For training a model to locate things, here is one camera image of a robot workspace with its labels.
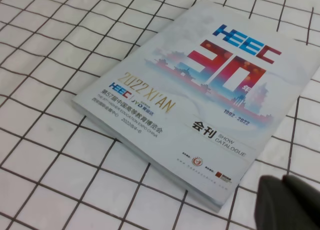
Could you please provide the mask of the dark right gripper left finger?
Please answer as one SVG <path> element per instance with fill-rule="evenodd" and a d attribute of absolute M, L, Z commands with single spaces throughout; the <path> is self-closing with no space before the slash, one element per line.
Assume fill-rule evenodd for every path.
<path fill-rule="evenodd" d="M 255 203 L 255 223 L 258 230 L 288 230 L 290 228 L 289 203 L 292 194 L 276 177 L 260 178 Z"/>

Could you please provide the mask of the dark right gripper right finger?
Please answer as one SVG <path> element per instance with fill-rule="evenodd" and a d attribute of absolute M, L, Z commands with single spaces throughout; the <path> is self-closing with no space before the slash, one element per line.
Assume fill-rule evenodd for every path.
<path fill-rule="evenodd" d="M 284 175 L 282 182 L 293 193 L 304 212 L 320 227 L 320 191 L 294 175 Z"/>

